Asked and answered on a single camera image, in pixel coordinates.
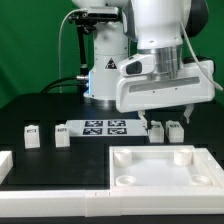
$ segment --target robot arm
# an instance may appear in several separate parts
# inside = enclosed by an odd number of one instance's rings
[[[118,65],[121,76],[117,82],[116,106],[120,112],[188,105],[214,98],[214,86],[198,65],[182,62],[181,24],[189,36],[195,36],[207,19],[205,0],[127,2],[123,8],[124,32],[138,42],[138,54]],[[199,27],[192,24],[196,21],[201,24]],[[203,61],[200,66],[212,80],[213,62]]]

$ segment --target white box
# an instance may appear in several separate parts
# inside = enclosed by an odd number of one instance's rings
[[[151,143],[164,142],[164,129],[161,122],[151,121],[152,128],[148,131]]]
[[[166,135],[171,143],[184,142],[184,129],[178,121],[166,122]]]
[[[30,125],[24,130],[25,148],[40,148],[39,126]]]
[[[66,125],[55,126],[55,144],[56,148],[70,146],[69,130]]]

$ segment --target cable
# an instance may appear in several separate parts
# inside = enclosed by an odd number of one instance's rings
[[[69,12],[65,16],[65,18],[63,19],[63,21],[61,23],[61,27],[60,27],[60,31],[59,31],[59,38],[58,38],[58,66],[59,66],[58,67],[58,70],[59,70],[58,72],[59,72],[59,79],[62,79],[61,42],[62,42],[62,33],[63,33],[63,28],[64,28],[64,25],[65,25],[65,22],[71,14],[76,13],[76,12],[84,12],[86,10],[87,10],[86,8],[72,10],[71,12]]]
[[[86,62],[86,52],[85,52],[85,43],[84,43],[84,37],[83,37],[83,27],[77,26],[77,34],[78,34],[78,40],[79,40],[79,49],[80,49],[80,62],[81,62],[81,74],[88,74],[88,72],[84,72],[85,69],[87,69],[87,62]]]
[[[198,65],[199,69],[202,71],[202,73],[205,75],[205,77],[208,79],[208,81],[209,81],[209,82],[210,82],[210,83],[211,83],[217,90],[223,91],[223,88],[222,88],[217,82],[213,81],[213,80],[209,77],[209,75],[208,75],[207,71],[205,70],[205,68],[204,68],[204,67],[200,64],[200,62],[198,61],[198,59],[197,59],[197,57],[196,57],[196,55],[195,55],[195,53],[194,53],[194,50],[193,50],[193,48],[192,48],[192,46],[191,46],[190,40],[189,40],[189,38],[188,38],[188,36],[187,36],[186,30],[185,30],[184,25],[183,25],[182,22],[181,22],[181,27],[182,27],[183,34],[184,34],[184,38],[185,38],[185,40],[186,40],[186,43],[187,43],[187,45],[188,45],[188,48],[189,48],[189,50],[190,50],[190,52],[191,52],[191,54],[192,54],[192,57],[194,58],[194,61],[195,61],[196,64]]]
[[[128,57],[131,57],[131,40],[128,39]]]
[[[81,84],[59,84],[59,85],[54,85],[54,86],[51,86],[48,89],[46,89],[46,91],[43,92],[43,93],[48,93],[51,89],[54,89],[54,88],[70,87],[70,86],[81,86]]]
[[[62,83],[62,82],[65,82],[65,81],[71,81],[71,80],[77,80],[77,77],[76,76],[71,76],[71,77],[66,77],[66,78],[63,78],[63,79],[58,79],[56,81],[53,81],[49,85],[47,85],[46,87],[44,87],[41,90],[40,93],[45,93],[47,89],[49,89],[50,87],[54,86],[55,84]]]

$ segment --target black tabletop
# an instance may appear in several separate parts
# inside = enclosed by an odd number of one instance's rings
[[[190,124],[185,107],[148,111],[147,119],[179,121],[185,130],[185,145],[207,148],[224,167],[224,109],[215,102],[197,104]],[[0,151],[13,151],[13,169],[0,190],[109,189],[109,146],[152,145],[144,136],[76,137],[71,147],[55,147],[55,125],[67,120],[137,119],[136,113],[121,114],[82,103],[78,94],[26,94],[0,110]],[[24,127],[40,128],[41,147],[28,151]],[[170,145],[165,138],[164,145]],[[8,223],[223,223],[224,215],[67,217],[1,219]]]

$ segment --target green wall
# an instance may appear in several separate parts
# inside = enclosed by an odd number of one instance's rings
[[[224,1],[207,2],[209,24],[192,44],[197,53],[215,60],[215,78],[224,86]],[[58,78],[58,32],[72,9],[75,6],[70,0],[0,0],[0,107],[19,94],[39,92]],[[75,27],[67,23],[62,49],[64,77],[79,74],[77,44]],[[91,49],[91,37],[86,38],[86,45]],[[91,66],[92,50],[89,52]],[[224,94],[217,92],[217,100],[224,105]]]

